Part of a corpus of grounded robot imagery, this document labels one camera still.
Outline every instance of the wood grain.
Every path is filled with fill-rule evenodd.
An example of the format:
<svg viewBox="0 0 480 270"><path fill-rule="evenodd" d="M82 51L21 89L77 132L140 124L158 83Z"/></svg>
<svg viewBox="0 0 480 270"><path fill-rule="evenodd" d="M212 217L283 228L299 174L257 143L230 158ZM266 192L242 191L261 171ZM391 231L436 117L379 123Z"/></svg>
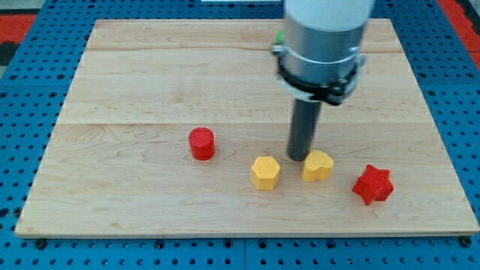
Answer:
<svg viewBox="0 0 480 270"><path fill-rule="evenodd" d="M363 41L362 81L324 106L314 149L335 168L302 180L285 154L292 98L269 54L281 20L99 20L16 233L25 238L450 236L479 231L387 19ZM216 155L194 160L188 132L210 127ZM257 156L281 165L273 191ZM396 190L365 206L366 164Z"/></svg>

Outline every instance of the green component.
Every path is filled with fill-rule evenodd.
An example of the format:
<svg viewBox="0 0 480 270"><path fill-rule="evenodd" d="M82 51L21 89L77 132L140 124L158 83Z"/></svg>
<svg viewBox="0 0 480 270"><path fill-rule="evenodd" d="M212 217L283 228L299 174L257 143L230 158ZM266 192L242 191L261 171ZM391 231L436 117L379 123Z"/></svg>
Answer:
<svg viewBox="0 0 480 270"><path fill-rule="evenodd" d="M277 43L283 43L284 42L284 30L280 30L277 33Z"/></svg>

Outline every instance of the yellow hexagonal block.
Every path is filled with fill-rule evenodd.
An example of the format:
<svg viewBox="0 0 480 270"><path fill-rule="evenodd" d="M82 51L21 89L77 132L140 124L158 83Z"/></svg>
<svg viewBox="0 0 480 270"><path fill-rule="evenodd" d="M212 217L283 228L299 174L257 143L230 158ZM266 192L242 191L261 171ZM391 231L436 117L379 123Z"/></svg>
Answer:
<svg viewBox="0 0 480 270"><path fill-rule="evenodd" d="M271 191L280 176L280 165L273 157L257 157L252 165L251 180L259 191Z"/></svg>
<svg viewBox="0 0 480 270"><path fill-rule="evenodd" d="M317 179L326 180L330 177L334 165L333 159L326 153L313 150L305 158L301 177L306 182L313 182Z"/></svg>

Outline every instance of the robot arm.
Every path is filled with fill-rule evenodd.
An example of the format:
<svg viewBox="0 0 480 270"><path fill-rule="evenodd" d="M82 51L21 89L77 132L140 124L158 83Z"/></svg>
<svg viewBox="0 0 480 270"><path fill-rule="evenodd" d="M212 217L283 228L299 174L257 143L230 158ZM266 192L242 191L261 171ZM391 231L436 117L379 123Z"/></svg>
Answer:
<svg viewBox="0 0 480 270"><path fill-rule="evenodd" d="M340 104L359 81L365 24L375 0L285 0L280 84L295 98L288 154L303 161L310 151L320 102Z"/></svg>

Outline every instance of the red cylinder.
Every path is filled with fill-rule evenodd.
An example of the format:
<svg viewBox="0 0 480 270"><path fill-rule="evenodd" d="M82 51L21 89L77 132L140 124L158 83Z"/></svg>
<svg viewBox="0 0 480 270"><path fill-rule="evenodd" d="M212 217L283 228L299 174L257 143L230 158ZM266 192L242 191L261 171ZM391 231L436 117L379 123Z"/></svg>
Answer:
<svg viewBox="0 0 480 270"><path fill-rule="evenodd" d="M215 138L207 127L197 127L188 135L192 156L199 161L206 161L215 154Z"/></svg>

